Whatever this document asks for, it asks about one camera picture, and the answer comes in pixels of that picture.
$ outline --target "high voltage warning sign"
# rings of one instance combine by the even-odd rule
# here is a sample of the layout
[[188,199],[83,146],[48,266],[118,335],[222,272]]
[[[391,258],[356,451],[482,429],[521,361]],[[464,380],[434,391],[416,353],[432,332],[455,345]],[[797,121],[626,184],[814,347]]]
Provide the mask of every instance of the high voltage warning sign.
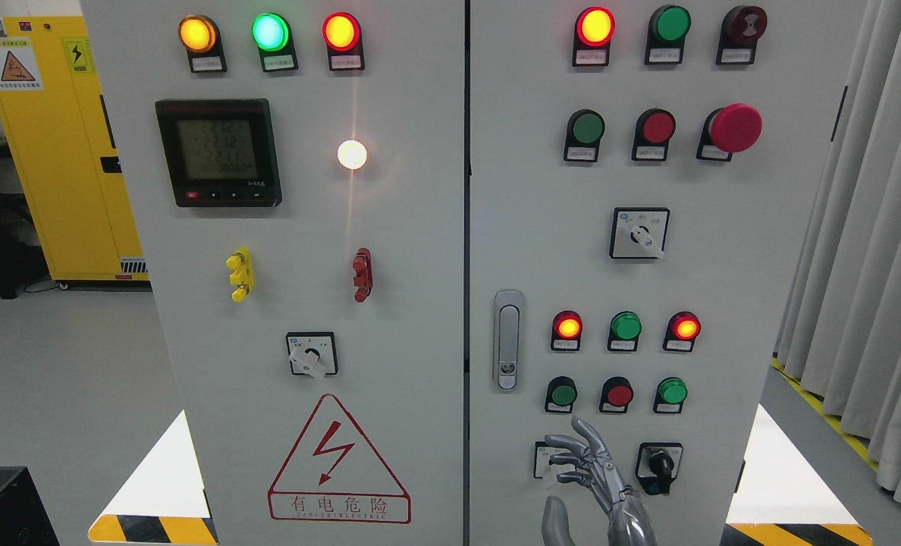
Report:
[[0,38],[0,90],[42,90],[39,63],[28,38]]
[[89,48],[89,38],[63,38],[66,60],[74,74],[94,74],[93,50]]
[[268,491],[272,519],[409,524],[410,495],[356,419],[323,394]]

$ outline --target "yellow terminal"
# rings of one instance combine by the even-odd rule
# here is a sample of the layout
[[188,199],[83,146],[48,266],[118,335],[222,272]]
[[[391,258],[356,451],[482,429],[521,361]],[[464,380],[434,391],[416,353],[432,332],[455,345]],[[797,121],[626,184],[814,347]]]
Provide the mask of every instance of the yellow terminal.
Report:
[[245,301],[247,295],[256,289],[256,276],[252,267],[252,253],[245,246],[237,249],[224,261],[225,266],[231,269],[228,275],[228,283],[237,289],[231,293],[231,299],[235,303]]

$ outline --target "metal robotic hand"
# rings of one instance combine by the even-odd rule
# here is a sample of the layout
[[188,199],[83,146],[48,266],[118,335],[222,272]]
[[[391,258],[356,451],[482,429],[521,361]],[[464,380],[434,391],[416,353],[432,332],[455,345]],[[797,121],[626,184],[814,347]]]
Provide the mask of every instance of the metal robotic hand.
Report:
[[[609,546],[656,546],[645,508],[637,497],[633,497],[632,488],[625,485],[623,475],[609,456],[599,432],[575,416],[572,417],[572,428],[589,445],[572,436],[545,436],[548,445],[569,450],[569,453],[552,455],[548,463],[574,464],[576,467],[576,470],[563,472],[555,478],[559,483],[576,483],[592,491],[602,511],[609,517]],[[542,538],[545,546],[575,546],[569,533],[568,510],[558,497],[548,497],[545,501]]]

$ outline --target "lightning bolt label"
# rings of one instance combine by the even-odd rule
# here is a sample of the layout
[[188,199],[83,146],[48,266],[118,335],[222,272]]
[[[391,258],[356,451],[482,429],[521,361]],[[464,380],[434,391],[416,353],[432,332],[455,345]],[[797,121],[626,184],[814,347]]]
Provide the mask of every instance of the lightning bolt label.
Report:
[[336,463],[332,463],[332,466],[329,467],[329,470],[326,470],[322,476],[319,476],[319,484],[325,484],[329,480],[332,480],[332,471],[336,470],[336,466],[339,466],[339,463],[349,455],[351,449],[353,449],[354,444],[343,444],[341,446],[336,446],[334,448],[325,449],[326,444],[329,443],[329,440],[333,438],[336,431],[339,431],[340,426],[342,426],[342,422],[333,421],[332,425],[329,425],[329,430],[326,431],[325,436],[322,436],[322,442],[319,442],[318,448],[312,452],[313,457],[318,457],[320,455],[325,455],[326,453],[340,452],[339,457],[336,457]]

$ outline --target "yellow and black hazard stripe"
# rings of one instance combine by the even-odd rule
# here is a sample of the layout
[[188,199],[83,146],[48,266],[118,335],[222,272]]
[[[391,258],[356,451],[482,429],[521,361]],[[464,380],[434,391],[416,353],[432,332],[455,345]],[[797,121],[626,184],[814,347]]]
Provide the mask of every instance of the yellow and black hazard stripe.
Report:
[[872,538],[853,525],[732,524],[720,546],[872,546]]
[[94,542],[148,542],[156,544],[217,544],[211,518],[115,516],[104,514],[87,533]]

